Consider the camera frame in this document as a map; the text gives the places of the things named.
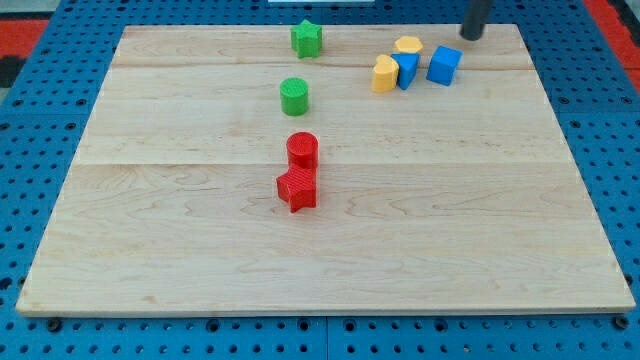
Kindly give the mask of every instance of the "blue block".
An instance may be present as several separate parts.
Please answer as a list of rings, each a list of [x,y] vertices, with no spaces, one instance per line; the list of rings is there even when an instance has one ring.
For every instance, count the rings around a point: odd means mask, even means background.
[[[460,58],[462,58],[462,51],[446,46],[438,46],[431,58],[431,63],[429,63],[427,80],[445,86],[451,85],[453,74],[460,63]]]
[[[391,54],[391,57],[398,63],[398,66],[400,66],[398,86],[400,86],[402,90],[407,90],[413,78],[416,77],[420,54]]]

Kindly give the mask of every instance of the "green star block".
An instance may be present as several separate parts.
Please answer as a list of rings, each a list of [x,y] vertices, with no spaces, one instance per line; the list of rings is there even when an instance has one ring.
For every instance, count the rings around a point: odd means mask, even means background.
[[[291,27],[291,48],[298,53],[298,58],[318,57],[322,49],[322,26],[302,20],[299,25]]]

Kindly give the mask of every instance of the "wooden board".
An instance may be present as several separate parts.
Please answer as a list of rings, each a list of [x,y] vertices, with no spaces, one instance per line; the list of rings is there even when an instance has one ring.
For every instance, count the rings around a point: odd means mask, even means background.
[[[620,312],[635,303],[517,28],[128,27],[23,287],[27,316]],[[369,89],[401,35],[451,87]],[[310,111],[280,111],[301,76]],[[285,140],[320,142],[289,214]]]

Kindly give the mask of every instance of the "yellow hexagon block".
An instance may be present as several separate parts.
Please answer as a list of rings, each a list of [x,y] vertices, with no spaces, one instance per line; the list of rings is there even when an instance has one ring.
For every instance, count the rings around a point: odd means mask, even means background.
[[[400,66],[389,55],[379,55],[376,58],[376,66],[373,67],[371,90],[374,92],[387,92],[396,87]]]
[[[422,42],[415,36],[403,36],[393,44],[393,51],[397,53],[413,54],[422,49]]]

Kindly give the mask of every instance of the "green cylinder block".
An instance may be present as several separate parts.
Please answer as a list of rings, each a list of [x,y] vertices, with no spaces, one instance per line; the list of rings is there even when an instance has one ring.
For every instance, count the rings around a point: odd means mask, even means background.
[[[309,86],[300,78],[288,78],[280,83],[282,112],[299,116],[309,109]]]

